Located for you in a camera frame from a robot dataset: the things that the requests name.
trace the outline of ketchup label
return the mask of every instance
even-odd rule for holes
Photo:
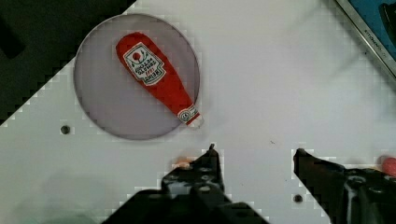
[[[163,69],[163,61],[142,42],[128,50],[123,58],[134,76],[142,80],[146,86],[155,85],[166,74]]]
[[[194,118],[195,115],[198,114],[198,110],[195,109],[194,105],[191,105],[189,108],[187,109],[183,109],[180,110],[180,112],[178,112],[177,116],[178,118],[183,121],[184,123],[189,122],[192,118]]]

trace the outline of red ketchup bottle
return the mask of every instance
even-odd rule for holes
[[[175,68],[150,38],[132,33],[123,37],[116,48],[121,63],[132,77],[182,122],[192,128],[204,123]]]

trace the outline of black surface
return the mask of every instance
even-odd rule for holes
[[[294,156],[294,173],[333,224],[395,223],[396,178],[373,169],[346,169],[303,149]]]
[[[100,22],[135,0],[1,0],[0,123],[76,56]]]
[[[233,203],[224,195],[219,154],[213,144],[189,167],[166,175],[161,190],[137,192],[103,222],[123,223],[268,224],[246,203]]]

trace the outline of white table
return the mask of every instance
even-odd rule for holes
[[[144,142],[104,133],[77,103],[71,62],[0,127],[0,223],[99,222],[211,142],[234,202],[271,223],[329,223],[292,173],[292,150],[347,167],[396,156],[396,94],[327,2],[136,2],[128,13],[169,21],[199,55],[204,126]]]

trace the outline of round plate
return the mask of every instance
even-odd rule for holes
[[[190,44],[169,23],[143,14],[114,17],[90,32],[78,50],[74,85],[83,110],[100,128],[119,137],[145,140],[171,132],[181,121],[143,89],[119,61],[115,47],[133,32],[141,32],[156,43],[195,102],[200,72]]]

